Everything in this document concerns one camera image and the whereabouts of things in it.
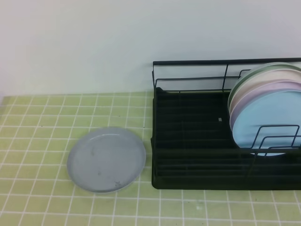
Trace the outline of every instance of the wall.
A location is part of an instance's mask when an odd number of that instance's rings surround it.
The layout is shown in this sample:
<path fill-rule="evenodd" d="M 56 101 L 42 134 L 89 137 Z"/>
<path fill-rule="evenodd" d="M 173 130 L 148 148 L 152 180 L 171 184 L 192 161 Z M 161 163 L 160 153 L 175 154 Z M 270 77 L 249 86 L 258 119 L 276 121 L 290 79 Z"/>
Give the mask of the wall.
<path fill-rule="evenodd" d="M 153 60 L 301 56 L 297 0 L 1 0 L 5 95 L 151 89 Z"/>

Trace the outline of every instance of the metal wire rack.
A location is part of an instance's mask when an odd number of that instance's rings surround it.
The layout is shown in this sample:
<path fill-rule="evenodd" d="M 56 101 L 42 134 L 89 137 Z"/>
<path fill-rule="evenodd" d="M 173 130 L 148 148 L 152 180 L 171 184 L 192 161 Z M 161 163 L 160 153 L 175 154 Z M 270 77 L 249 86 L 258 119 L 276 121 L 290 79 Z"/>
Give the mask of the metal wire rack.
<path fill-rule="evenodd" d="M 239 148 L 229 126 L 225 81 L 229 65 L 301 62 L 301 58 L 153 62 L 152 184 L 158 189 L 296 190 L 301 189 L 299 125 L 262 125 L 253 145 Z M 225 65 L 224 76 L 157 78 L 156 66 Z M 163 90 L 158 81 L 222 80 L 219 89 Z M 262 128 L 296 127 L 291 136 L 265 136 L 253 149 Z M 263 149 L 267 138 L 291 137 L 291 145 Z M 267 156 L 268 153 L 284 153 Z"/>

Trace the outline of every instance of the light blue plate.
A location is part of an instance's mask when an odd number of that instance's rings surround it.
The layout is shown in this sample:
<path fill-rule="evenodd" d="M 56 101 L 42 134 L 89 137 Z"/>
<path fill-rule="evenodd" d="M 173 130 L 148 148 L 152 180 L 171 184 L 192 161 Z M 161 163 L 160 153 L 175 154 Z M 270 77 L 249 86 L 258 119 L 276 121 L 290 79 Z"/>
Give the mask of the light blue plate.
<path fill-rule="evenodd" d="M 251 147 L 262 125 L 301 125 L 301 91 L 278 91 L 252 101 L 237 117 L 233 126 L 233 138 L 239 147 Z M 297 127 L 262 128 L 253 148 L 259 148 L 266 136 L 294 136 Z M 293 137 L 270 137 L 261 148 L 290 146 Z M 294 145 L 301 144 L 297 137 Z M 281 153 L 270 153 L 269 156 Z"/>

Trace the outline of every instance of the green tile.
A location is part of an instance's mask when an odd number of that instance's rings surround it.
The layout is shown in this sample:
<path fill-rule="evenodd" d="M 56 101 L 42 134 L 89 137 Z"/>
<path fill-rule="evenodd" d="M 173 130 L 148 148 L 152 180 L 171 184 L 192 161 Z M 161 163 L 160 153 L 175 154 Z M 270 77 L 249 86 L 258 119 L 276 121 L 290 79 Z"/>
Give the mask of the green tile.
<path fill-rule="evenodd" d="M 138 183 L 132 183 L 130 186 L 118 191 L 117 197 L 136 198 L 138 196 Z"/>
<path fill-rule="evenodd" d="M 92 207 L 92 198 L 74 197 L 71 204 L 70 213 L 90 214 Z"/>
<path fill-rule="evenodd" d="M 17 130 L 17 127 L 2 127 L 0 137 L 14 137 Z"/>
<path fill-rule="evenodd" d="M 256 220 L 277 220 L 277 213 L 274 204 L 254 203 Z"/>
<path fill-rule="evenodd" d="M 161 198 L 162 199 L 181 199 L 182 191 L 181 190 L 162 190 Z"/>
<path fill-rule="evenodd" d="M 41 166 L 38 178 L 39 179 L 55 179 L 59 166 Z"/>
<path fill-rule="evenodd" d="M 2 100 L 2 105 L 12 105 L 16 100 L 16 97 L 10 97 L 10 96 L 7 96 L 7 97 L 4 97 L 3 100 Z"/>
<path fill-rule="evenodd" d="M 126 117 L 110 117 L 110 124 L 109 126 L 113 127 L 125 127 L 127 122 Z"/>
<path fill-rule="evenodd" d="M 112 107 L 111 116 L 127 116 L 127 107 Z"/>
<path fill-rule="evenodd" d="M 184 201 L 185 218 L 206 218 L 206 208 L 204 202 Z"/>
<path fill-rule="evenodd" d="M 0 141 L 1 141 L 0 142 L 0 150 L 8 150 L 8 148 L 9 148 L 11 142 L 13 141 L 13 139 L 12 138 L 10 138 L 10 139 L 7 138 L 7 139 L 1 139 Z"/>
<path fill-rule="evenodd" d="M 199 219 L 185 219 L 185 225 L 188 226 L 207 226 L 206 220 L 199 220 Z"/>
<path fill-rule="evenodd" d="M 88 226 L 89 216 L 74 216 L 68 217 L 66 226 Z"/>
<path fill-rule="evenodd" d="M 73 125 L 75 116 L 60 116 L 58 117 L 57 126 L 71 127 Z"/>
<path fill-rule="evenodd" d="M 0 194 L 8 194 L 12 185 L 13 180 L 0 179 Z"/>
<path fill-rule="evenodd" d="M 70 138 L 80 138 L 89 133 L 88 128 L 73 128 Z"/>
<path fill-rule="evenodd" d="M 145 98 L 144 97 L 131 97 L 130 106 L 144 107 L 145 106 Z"/>
<path fill-rule="evenodd" d="M 151 169 L 144 168 L 141 175 L 140 175 L 141 181 L 151 181 Z"/>
<path fill-rule="evenodd" d="M 43 164 L 60 164 L 63 152 L 46 152 Z"/>
<path fill-rule="evenodd" d="M 34 134 L 35 127 L 20 127 L 16 137 L 17 138 L 31 138 Z"/>
<path fill-rule="evenodd" d="M 60 111 L 61 111 L 61 107 L 47 106 L 45 107 L 43 114 L 58 115 Z"/>
<path fill-rule="evenodd" d="M 4 163 L 21 163 L 25 152 L 8 152 Z"/>
<path fill-rule="evenodd" d="M 276 202 L 297 202 L 294 191 L 273 191 Z"/>
<path fill-rule="evenodd" d="M 128 97 L 114 97 L 114 106 L 128 106 Z"/>
<path fill-rule="evenodd" d="M 67 172 L 67 167 L 60 168 L 57 178 L 61 179 L 61 180 L 70 180 L 68 172 Z"/>
<path fill-rule="evenodd" d="M 12 194 L 30 194 L 34 180 L 16 180 Z"/>
<path fill-rule="evenodd" d="M 34 138 L 50 138 L 53 128 L 39 127 L 37 128 Z"/>
<path fill-rule="evenodd" d="M 93 214 L 111 215 L 113 214 L 115 199 L 95 198 Z"/>
<path fill-rule="evenodd" d="M 148 183 L 141 183 L 140 190 L 139 190 L 139 197 L 141 198 L 155 198 L 158 199 L 160 196 L 160 191 L 151 184 Z"/>
<path fill-rule="evenodd" d="M 144 127 L 149 129 L 152 128 L 152 118 L 145 118 Z"/>
<path fill-rule="evenodd" d="M 301 221 L 301 214 L 297 204 L 277 204 L 279 218 L 283 221 Z"/>
<path fill-rule="evenodd" d="M 29 105 L 32 97 L 17 97 L 15 105 Z"/>
<path fill-rule="evenodd" d="M 63 107 L 60 115 L 76 115 L 78 107 Z"/>
<path fill-rule="evenodd" d="M 144 125 L 144 118 L 128 118 L 127 119 L 128 127 L 143 128 L 143 125 Z"/>
<path fill-rule="evenodd" d="M 112 217 L 91 217 L 89 226 L 111 226 Z"/>
<path fill-rule="evenodd" d="M 146 96 L 146 92 L 133 92 L 131 93 L 131 97 L 144 97 Z"/>
<path fill-rule="evenodd" d="M 36 195 L 50 195 L 54 181 L 51 180 L 37 180 L 33 186 L 32 194 Z"/>
<path fill-rule="evenodd" d="M 19 126 L 21 124 L 21 121 L 22 121 L 22 118 L 23 116 L 19 116 L 19 115 L 16 115 L 16 116 L 8 116 L 4 122 L 4 125 L 5 126 Z"/>
<path fill-rule="evenodd" d="M 45 212 L 49 198 L 50 197 L 30 197 L 26 207 L 26 212 Z"/>
<path fill-rule="evenodd" d="M 41 226 L 43 217 L 42 214 L 24 214 L 20 226 Z"/>
<path fill-rule="evenodd" d="M 128 110 L 129 117 L 144 117 L 144 107 L 130 107 Z"/>
<path fill-rule="evenodd" d="M 113 102 L 113 97 L 98 97 L 97 106 L 111 106 Z"/>
<path fill-rule="evenodd" d="M 66 97 L 64 106 L 78 106 L 80 97 Z"/>
<path fill-rule="evenodd" d="M 64 151 L 67 142 L 67 139 L 51 139 L 47 151 Z"/>
<path fill-rule="evenodd" d="M 48 101 L 48 105 L 62 105 L 64 101 L 64 97 L 50 97 Z"/>
<path fill-rule="evenodd" d="M 158 218 L 138 218 L 136 226 L 158 226 L 159 219 Z"/>
<path fill-rule="evenodd" d="M 127 129 L 142 139 L 143 129 L 141 128 L 127 128 Z"/>
<path fill-rule="evenodd" d="M 18 178 L 35 179 L 39 170 L 39 166 L 21 166 Z"/>
<path fill-rule="evenodd" d="M 42 114 L 44 110 L 44 106 L 30 106 L 27 110 L 26 114 L 36 114 L 36 115 L 40 115 Z"/>
<path fill-rule="evenodd" d="M 107 127 L 108 122 L 108 116 L 94 116 L 92 120 L 92 127 Z"/>
<path fill-rule="evenodd" d="M 232 219 L 253 220 L 253 210 L 250 203 L 230 203 Z"/>
<path fill-rule="evenodd" d="M 57 116 L 42 116 L 39 126 L 55 126 Z"/>
<path fill-rule="evenodd" d="M 208 218 L 229 219 L 228 204 L 224 202 L 207 202 Z"/>
<path fill-rule="evenodd" d="M 77 115 L 93 115 L 94 107 L 80 107 Z"/>
<path fill-rule="evenodd" d="M 2 165 L 0 169 L 0 178 L 15 178 L 19 166 L 17 165 Z"/>
<path fill-rule="evenodd" d="M 181 226 L 183 225 L 183 219 L 161 219 L 161 226 Z"/>
<path fill-rule="evenodd" d="M 45 151 L 48 145 L 49 139 L 32 139 L 32 142 L 28 150 L 31 151 Z"/>
<path fill-rule="evenodd" d="M 40 164 L 42 162 L 42 158 L 44 156 L 44 152 L 27 152 L 24 164 Z"/>
<path fill-rule="evenodd" d="M 143 130 L 143 140 L 150 140 L 152 137 L 152 129 Z"/>
<path fill-rule="evenodd" d="M 68 138 L 71 133 L 71 128 L 55 128 L 53 138 Z"/>
<path fill-rule="evenodd" d="M 231 226 L 230 221 L 222 221 L 222 220 L 209 220 L 208 221 L 209 226 Z"/>
<path fill-rule="evenodd" d="M 64 226 L 66 215 L 46 214 L 43 226 Z"/>
<path fill-rule="evenodd" d="M 18 226 L 22 214 L 18 213 L 2 213 L 0 217 L 0 225 L 4 226 Z"/>
<path fill-rule="evenodd" d="M 228 191 L 229 201 L 250 201 L 249 191 Z"/>
<path fill-rule="evenodd" d="M 43 96 L 43 97 L 34 97 L 32 100 L 31 105 L 46 105 L 48 100 L 48 97 Z"/>
<path fill-rule="evenodd" d="M 27 150 L 30 139 L 14 139 L 10 147 L 11 150 Z"/>
<path fill-rule="evenodd" d="M 146 107 L 145 108 L 145 117 L 151 117 L 152 118 L 152 107 Z"/>
<path fill-rule="evenodd" d="M 27 196 L 10 195 L 4 207 L 4 211 L 23 212 L 26 202 Z"/>
<path fill-rule="evenodd" d="M 203 200 L 204 199 L 204 191 L 203 190 L 183 190 L 183 198 L 184 199 L 192 199 L 192 200 Z"/>
<path fill-rule="evenodd" d="M 82 97 L 80 105 L 81 106 L 95 106 L 96 97 Z"/>
<path fill-rule="evenodd" d="M 76 116 L 74 126 L 90 127 L 91 120 L 91 116 Z"/>
<path fill-rule="evenodd" d="M 68 213 L 71 198 L 51 197 L 49 213 Z"/>
<path fill-rule="evenodd" d="M 115 215 L 136 215 L 137 200 L 133 199 L 117 199 L 115 207 Z"/>
<path fill-rule="evenodd" d="M 25 114 L 27 106 L 12 106 L 10 114 Z"/>
<path fill-rule="evenodd" d="M 251 191 L 253 202 L 273 202 L 271 191 Z"/>
<path fill-rule="evenodd" d="M 40 120 L 39 116 L 25 116 L 21 126 L 36 126 Z"/>
<path fill-rule="evenodd" d="M 138 203 L 139 216 L 159 216 L 159 200 L 139 200 Z"/>
<path fill-rule="evenodd" d="M 162 217 L 182 217 L 182 202 L 181 201 L 161 201 L 161 216 Z"/>
<path fill-rule="evenodd" d="M 74 183 L 72 181 L 57 181 L 53 195 L 67 195 L 71 196 L 74 189 Z"/>
<path fill-rule="evenodd" d="M 110 115 L 111 107 L 96 107 L 94 115 Z"/>

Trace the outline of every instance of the tiled countertop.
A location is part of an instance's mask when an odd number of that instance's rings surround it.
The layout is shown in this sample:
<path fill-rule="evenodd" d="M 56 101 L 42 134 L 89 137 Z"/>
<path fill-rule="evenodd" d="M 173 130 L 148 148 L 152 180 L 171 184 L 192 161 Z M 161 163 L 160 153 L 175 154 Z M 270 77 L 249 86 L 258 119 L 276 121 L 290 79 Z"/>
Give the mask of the tiled countertop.
<path fill-rule="evenodd" d="M 152 93 L 6 97 L 0 118 L 0 226 L 301 226 L 301 191 L 180 191 L 151 186 Z M 85 192 L 66 160 L 98 127 L 141 137 L 146 167 L 117 193 Z"/>

